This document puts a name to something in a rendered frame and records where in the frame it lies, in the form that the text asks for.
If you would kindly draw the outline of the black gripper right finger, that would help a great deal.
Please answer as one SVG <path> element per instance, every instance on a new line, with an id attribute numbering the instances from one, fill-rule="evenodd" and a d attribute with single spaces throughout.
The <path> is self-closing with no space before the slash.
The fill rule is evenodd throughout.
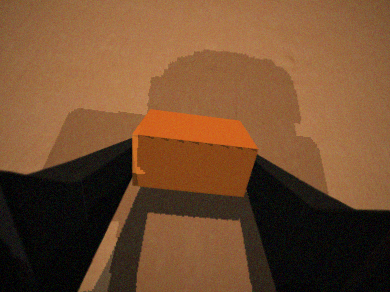
<path id="1" fill-rule="evenodd" d="M 390 251 L 390 210 L 356 210 L 257 154 L 247 194 L 277 292 L 355 292 Z"/>

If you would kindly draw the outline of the orange block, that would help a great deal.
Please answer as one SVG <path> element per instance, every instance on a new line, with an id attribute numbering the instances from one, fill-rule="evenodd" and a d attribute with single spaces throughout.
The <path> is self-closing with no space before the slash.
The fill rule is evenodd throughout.
<path id="1" fill-rule="evenodd" d="M 239 120 L 150 109 L 132 133 L 132 186 L 244 197 L 258 150 Z"/>

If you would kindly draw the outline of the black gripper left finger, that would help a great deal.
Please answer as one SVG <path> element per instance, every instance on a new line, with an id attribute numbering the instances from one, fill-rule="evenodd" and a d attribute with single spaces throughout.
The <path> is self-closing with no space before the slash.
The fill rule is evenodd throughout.
<path id="1" fill-rule="evenodd" d="M 29 174 L 0 170 L 0 237 L 26 292 L 78 292 L 132 179 L 132 138 Z"/>

